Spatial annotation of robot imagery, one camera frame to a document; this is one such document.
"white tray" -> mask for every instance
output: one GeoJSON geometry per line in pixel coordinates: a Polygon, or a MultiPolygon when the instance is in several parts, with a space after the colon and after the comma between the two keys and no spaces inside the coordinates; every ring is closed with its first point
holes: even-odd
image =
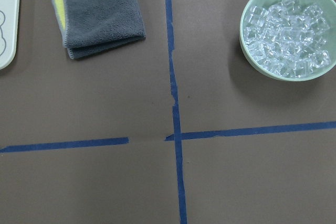
{"type": "Polygon", "coordinates": [[[18,14],[19,0],[0,0],[0,69],[15,56],[18,14]]]}

